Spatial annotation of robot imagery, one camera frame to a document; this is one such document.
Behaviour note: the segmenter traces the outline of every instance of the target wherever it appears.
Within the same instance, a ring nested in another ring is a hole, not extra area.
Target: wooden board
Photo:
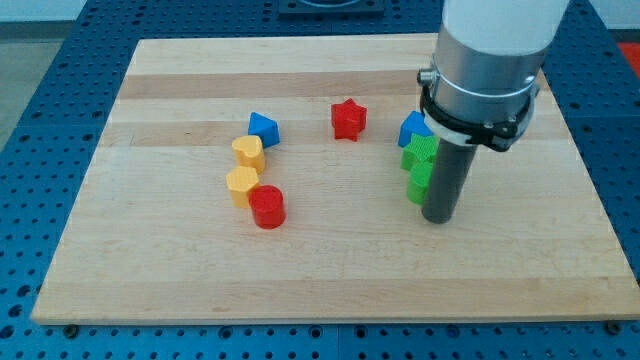
[[[624,319],[640,291],[542,79],[530,129],[479,149],[454,219],[405,197],[399,126],[435,35],[144,40],[32,317],[42,324]],[[329,105],[369,109],[335,141]],[[264,184],[288,218],[232,207],[231,141],[279,121]]]

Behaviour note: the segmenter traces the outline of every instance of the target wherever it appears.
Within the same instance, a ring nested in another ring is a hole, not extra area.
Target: green hexagon block
[[[430,162],[433,164],[438,151],[438,138],[411,134],[411,142],[402,149],[400,167],[411,170],[413,165]]]
[[[411,202],[422,205],[424,197],[429,187],[429,179],[433,163],[423,162],[413,165],[409,172],[409,183],[407,184],[407,197]]]

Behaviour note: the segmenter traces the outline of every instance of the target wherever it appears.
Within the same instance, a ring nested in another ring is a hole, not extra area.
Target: blue block
[[[280,143],[278,123],[255,112],[251,113],[248,133],[259,136],[265,149]]]
[[[398,146],[405,147],[411,142],[411,134],[422,136],[431,136],[433,132],[424,123],[424,115],[417,111],[412,111],[409,116],[402,122],[400,127],[400,136],[398,137]]]

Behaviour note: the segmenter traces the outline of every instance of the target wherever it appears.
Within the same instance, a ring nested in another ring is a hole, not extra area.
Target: yellow block
[[[231,146],[236,154],[238,165],[255,168],[258,174],[262,174],[266,164],[262,140],[258,136],[241,136],[233,140]]]
[[[227,174],[227,188],[236,207],[250,208],[249,193],[258,186],[260,180],[255,168],[238,166]]]

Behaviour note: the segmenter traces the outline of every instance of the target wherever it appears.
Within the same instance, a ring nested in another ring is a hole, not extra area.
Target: toy block
[[[411,202],[422,205],[424,197],[429,187],[433,163],[423,162],[413,165],[409,172],[409,182],[407,184],[407,197]]]
[[[438,138],[435,136],[411,135],[411,142],[402,149],[400,167],[411,170],[413,165],[423,162],[433,163],[438,151]]]
[[[255,168],[238,166],[227,174],[227,188],[236,207],[248,209],[249,194],[258,186],[260,180]]]
[[[331,126],[335,139],[358,141],[358,134],[367,126],[367,108],[348,99],[342,104],[331,105]]]
[[[411,142],[411,134],[431,136],[433,132],[424,123],[424,115],[417,111],[412,111],[400,126],[400,136],[398,146],[405,147]]]
[[[241,136],[233,140],[231,147],[233,147],[238,165],[255,168],[258,174],[262,174],[266,160],[260,137],[256,135]]]
[[[255,112],[252,112],[249,117],[248,134],[260,137],[262,147],[265,149],[280,143],[278,123]]]
[[[253,220],[263,229],[275,229],[282,225],[287,217],[282,192],[273,185],[264,185],[253,190],[249,194],[249,204]]]

